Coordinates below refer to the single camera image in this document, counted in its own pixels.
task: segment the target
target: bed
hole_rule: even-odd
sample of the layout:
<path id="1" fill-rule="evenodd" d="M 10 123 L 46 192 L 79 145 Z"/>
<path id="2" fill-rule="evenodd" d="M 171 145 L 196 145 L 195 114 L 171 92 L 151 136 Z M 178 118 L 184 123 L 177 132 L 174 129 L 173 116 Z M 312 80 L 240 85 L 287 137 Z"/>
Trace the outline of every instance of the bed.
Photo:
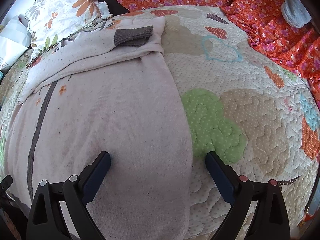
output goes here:
<path id="1" fill-rule="evenodd" d="M 192 137 L 190 219 L 184 238 L 210 239 L 230 208 L 204 166 L 204 156 L 211 150 L 250 180 L 279 182 L 294 234 L 319 166 L 320 113 L 314 93 L 306 78 L 250 47 L 247 33 L 223 11 L 190 5 L 150 8 L 116 16 L 111 27 L 120 28 L 127 18 L 165 17 L 164 60 L 181 96 Z M 41 60 L 50 57 L 52 50 Z M 4 154 L 5 141 L 28 76 L 24 66 L 30 53 L 16 62 L 0 86 L 1 176 L 13 171 L 3 165 L 10 159 Z M 18 171 L 12 175 L 16 184 L 24 176 Z M 17 195 L 18 187 L 10 193 L 27 213 L 30 200 Z M 238 239 L 243 239 L 253 211 L 254 205 Z"/>

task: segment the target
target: pillowcase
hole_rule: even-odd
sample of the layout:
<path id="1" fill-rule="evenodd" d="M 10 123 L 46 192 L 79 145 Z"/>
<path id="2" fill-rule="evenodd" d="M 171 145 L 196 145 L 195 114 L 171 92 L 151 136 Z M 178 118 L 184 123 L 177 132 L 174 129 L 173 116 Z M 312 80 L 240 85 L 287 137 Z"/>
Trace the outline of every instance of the pillowcase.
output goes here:
<path id="1" fill-rule="evenodd" d="M 26 11 L 34 49 L 31 62 L 63 38 L 101 17 L 112 17 L 108 5 L 97 0 L 36 0 Z"/>

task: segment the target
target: white towel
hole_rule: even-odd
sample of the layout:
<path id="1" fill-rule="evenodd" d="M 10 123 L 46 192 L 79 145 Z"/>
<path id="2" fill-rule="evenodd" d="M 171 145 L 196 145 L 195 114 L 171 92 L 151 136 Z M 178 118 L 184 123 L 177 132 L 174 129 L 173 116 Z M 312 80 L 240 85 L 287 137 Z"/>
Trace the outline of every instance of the white towel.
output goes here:
<path id="1" fill-rule="evenodd" d="M 284 0 L 281 12 L 286 22 L 296 28 L 302 28 L 311 21 L 311 16 L 300 0 Z"/>

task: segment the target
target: orange fabric patch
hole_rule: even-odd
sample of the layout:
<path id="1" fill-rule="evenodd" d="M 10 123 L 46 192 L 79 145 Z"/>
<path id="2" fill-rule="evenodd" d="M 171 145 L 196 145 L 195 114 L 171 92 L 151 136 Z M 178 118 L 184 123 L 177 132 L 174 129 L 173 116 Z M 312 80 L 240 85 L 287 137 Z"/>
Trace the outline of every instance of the orange fabric patch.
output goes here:
<path id="1" fill-rule="evenodd" d="M 139 14 L 143 14 L 144 12 L 132 12 L 132 13 L 125 13 L 121 16 L 135 16 L 135 15 L 139 15 Z"/>
<path id="2" fill-rule="evenodd" d="M 268 68 L 267 66 L 264 66 L 264 69 L 265 69 L 266 73 L 268 74 L 269 78 L 272 79 L 272 81 L 276 84 L 276 86 L 278 88 L 283 88 L 284 87 L 284 82 L 283 82 L 282 78 L 278 74 L 273 73 L 271 71 L 271 69 Z"/>
<path id="3" fill-rule="evenodd" d="M 227 38 L 227 32 L 220 28 L 212 28 L 212 27 L 205 27 L 207 31 L 211 32 L 213 35 L 217 36 L 220 39 L 226 39 Z"/>
<path id="4" fill-rule="evenodd" d="M 319 154 L 320 141 L 318 140 L 317 130 L 313 132 L 308 126 L 305 117 L 302 120 L 302 145 L 301 149 L 313 160 Z"/>
<path id="5" fill-rule="evenodd" d="M 176 11 L 176 10 L 154 10 L 151 13 L 159 17 L 159 16 L 170 15 L 170 14 L 176 14 L 176 13 L 178 13 L 178 11 Z"/>
<path id="6" fill-rule="evenodd" d="M 59 90 L 59 94 L 62 95 L 65 91 L 66 91 L 66 86 L 67 85 L 63 85 L 60 90 Z"/>

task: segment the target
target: blanket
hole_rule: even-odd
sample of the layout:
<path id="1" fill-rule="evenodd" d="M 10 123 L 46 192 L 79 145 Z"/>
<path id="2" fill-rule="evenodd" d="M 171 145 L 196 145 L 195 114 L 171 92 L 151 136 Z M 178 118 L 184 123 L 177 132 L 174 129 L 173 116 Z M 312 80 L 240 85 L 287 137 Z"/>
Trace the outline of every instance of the blanket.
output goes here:
<path id="1" fill-rule="evenodd" d="M 42 179 L 64 181 L 107 150 L 111 168 L 87 205 L 105 238 L 183 239 L 189 223 L 192 144 L 161 54 L 164 23 L 163 17 L 128 19 L 123 28 L 131 32 L 140 30 L 132 27 L 153 27 L 154 35 L 140 47 L 116 47 L 117 37 L 121 44 L 127 38 L 117 36 L 118 30 L 83 33 L 30 70 L 26 91 L 36 70 L 58 75 L 13 114 L 6 162 L 14 181 L 25 182 L 11 189 L 21 202 L 30 207 Z M 70 69 L 72 75 L 63 77 Z M 32 80 L 40 82 L 42 75 Z M 63 213 L 76 235 L 65 206 Z"/>

